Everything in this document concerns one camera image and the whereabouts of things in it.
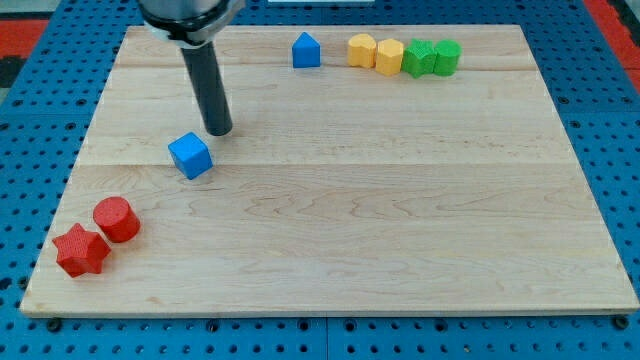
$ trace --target yellow octagon block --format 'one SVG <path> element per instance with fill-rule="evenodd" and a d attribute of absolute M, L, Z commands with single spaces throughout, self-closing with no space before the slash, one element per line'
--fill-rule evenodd
<path fill-rule="evenodd" d="M 376 45 L 376 40 L 369 34 L 358 34 L 351 37 L 347 50 L 349 66 L 372 68 L 376 63 Z"/>
<path fill-rule="evenodd" d="M 376 57 L 376 71 L 387 76 L 400 72 L 404 44 L 395 39 L 387 39 L 378 43 L 378 56 Z"/>

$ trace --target red block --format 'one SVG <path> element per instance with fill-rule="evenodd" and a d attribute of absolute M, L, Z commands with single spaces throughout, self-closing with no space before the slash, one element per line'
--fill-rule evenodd
<path fill-rule="evenodd" d="M 125 242 L 140 230 L 140 220 L 122 197 L 106 198 L 93 209 L 93 220 L 107 238 L 113 242 Z"/>
<path fill-rule="evenodd" d="M 58 248 L 56 262 L 71 277 L 84 273 L 100 274 L 102 261 L 111 252 L 111 248 L 97 232 L 86 231 L 76 223 L 71 230 L 53 239 Z"/>

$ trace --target blue house-shaped block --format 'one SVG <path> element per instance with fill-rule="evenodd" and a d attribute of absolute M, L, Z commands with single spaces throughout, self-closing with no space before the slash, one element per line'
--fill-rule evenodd
<path fill-rule="evenodd" d="M 291 52 L 294 68 L 320 66 L 320 44 L 306 32 L 303 32 L 293 43 Z"/>
<path fill-rule="evenodd" d="M 169 144 L 169 152 L 178 170 L 189 180 L 213 167 L 209 148 L 192 132 Z"/>

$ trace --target wooden board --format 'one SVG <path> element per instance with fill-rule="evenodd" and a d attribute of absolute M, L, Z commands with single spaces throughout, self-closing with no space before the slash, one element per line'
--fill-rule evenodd
<path fill-rule="evenodd" d="M 292 69 L 309 31 L 323 66 Z M 457 39 L 450 78 L 346 66 L 346 42 Z M 229 27 L 235 128 L 207 136 L 178 49 L 131 28 L 33 277 L 33 317 L 626 313 L 638 300 L 517 26 Z M 167 144 L 195 130 L 194 181 Z M 143 223 L 104 273 L 54 236 L 128 198 Z"/>

